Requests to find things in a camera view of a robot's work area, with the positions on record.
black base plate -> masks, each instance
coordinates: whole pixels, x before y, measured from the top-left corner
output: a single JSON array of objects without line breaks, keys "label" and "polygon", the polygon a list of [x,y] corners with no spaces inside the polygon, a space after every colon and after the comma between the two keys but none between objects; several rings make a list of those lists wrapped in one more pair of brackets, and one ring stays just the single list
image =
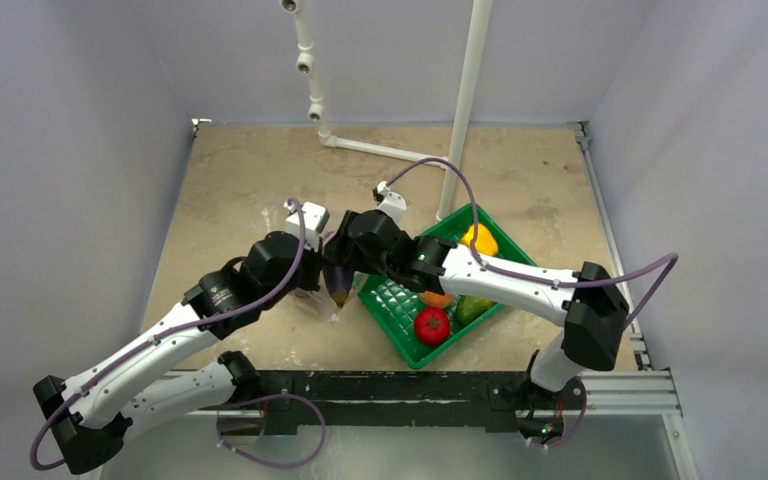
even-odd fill
[{"label": "black base plate", "polygon": [[[531,405],[518,393],[522,372],[365,372],[261,370],[259,395],[289,393],[311,400],[328,425],[484,427],[516,432],[517,410]],[[580,397],[570,381],[561,391],[567,409]],[[552,410],[553,403],[537,405]],[[300,402],[269,402],[266,435],[292,435],[299,425],[318,425]]]}]

white wall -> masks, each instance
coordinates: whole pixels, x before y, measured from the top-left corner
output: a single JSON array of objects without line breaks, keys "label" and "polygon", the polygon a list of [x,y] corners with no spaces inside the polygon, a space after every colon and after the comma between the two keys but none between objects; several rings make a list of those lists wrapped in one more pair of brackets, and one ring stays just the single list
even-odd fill
[{"label": "white wall", "polygon": [[107,356],[145,308],[192,126],[135,18],[0,2],[0,478],[36,478],[33,384]]},{"label": "white wall", "polygon": [[768,478],[768,1],[660,0],[592,133],[626,267],[682,255],[641,323],[702,478]]},{"label": "white wall", "polygon": [[[135,0],[193,117],[305,121],[292,15],[279,0]],[[329,115],[450,121],[470,0],[309,1]],[[497,0],[473,119],[590,118],[655,0]]]}]

yellow bell pepper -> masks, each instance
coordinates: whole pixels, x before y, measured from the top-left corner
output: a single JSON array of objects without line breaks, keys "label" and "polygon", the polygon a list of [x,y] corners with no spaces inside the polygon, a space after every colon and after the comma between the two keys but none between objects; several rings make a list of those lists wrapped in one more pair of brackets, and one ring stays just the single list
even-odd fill
[{"label": "yellow bell pepper", "polygon": [[[461,237],[461,245],[466,245],[468,247],[472,242],[474,232],[475,228],[470,227],[464,236]],[[495,257],[496,254],[499,253],[499,244],[496,243],[493,234],[490,233],[490,230],[488,230],[487,227],[480,223],[478,224],[478,238],[475,240],[475,249],[478,250],[478,253],[490,255],[491,257]]]}]

pipe fitting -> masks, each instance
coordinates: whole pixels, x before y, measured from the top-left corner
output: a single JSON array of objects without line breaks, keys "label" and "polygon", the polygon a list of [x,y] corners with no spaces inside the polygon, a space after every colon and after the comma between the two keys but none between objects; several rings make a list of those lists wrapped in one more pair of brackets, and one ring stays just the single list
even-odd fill
[{"label": "pipe fitting", "polygon": [[281,8],[290,13],[299,13],[304,7],[304,0],[281,0]]},{"label": "pipe fitting", "polygon": [[299,54],[296,59],[296,71],[302,75],[309,75],[313,71],[313,55],[309,53]]},{"label": "pipe fitting", "polygon": [[325,116],[325,107],[321,103],[311,104],[307,110],[307,118],[313,122],[319,122]]}]

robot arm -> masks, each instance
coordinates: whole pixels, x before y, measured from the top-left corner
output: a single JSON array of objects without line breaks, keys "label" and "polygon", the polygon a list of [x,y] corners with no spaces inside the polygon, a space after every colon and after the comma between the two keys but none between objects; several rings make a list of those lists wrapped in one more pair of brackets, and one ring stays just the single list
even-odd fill
[{"label": "robot arm", "polygon": [[[302,214],[303,234],[297,213],[290,209],[285,232],[268,234],[252,245],[248,256],[232,259],[203,276],[157,324],[115,354],[73,377],[48,376],[34,386],[37,402],[52,422],[52,434],[72,473],[102,465],[126,440],[171,418],[257,394],[257,371],[239,352],[226,352],[218,362],[190,375],[158,379],[190,355],[257,321],[262,311],[288,292],[319,288],[320,235],[328,213],[305,203]],[[260,307],[234,315],[233,311],[280,284],[296,257],[300,237],[305,246],[290,281]],[[208,321],[223,314],[224,320]],[[110,370],[109,374],[89,384],[104,370]],[[52,420],[58,409],[62,413]]]},{"label": "robot arm", "polygon": [[[382,185],[373,192],[384,201]],[[414,292],[432,291],[472,295],[519,308],[546,318],[563,330],[543,351],[535,352],[523,382],[529,397],[552,398],[585,368],[614,368],[628,303],[615,285],[601,288],[558,289],[483,268],[484,262],[548,283],[610,278],[600,265],[585,262],[579,271],[550,270],[480,256],[454,241],[419,236],[399,229],[386,209],[348,211],[335,236],[323,250],[325,262],[356,271],[384,275]]]}]

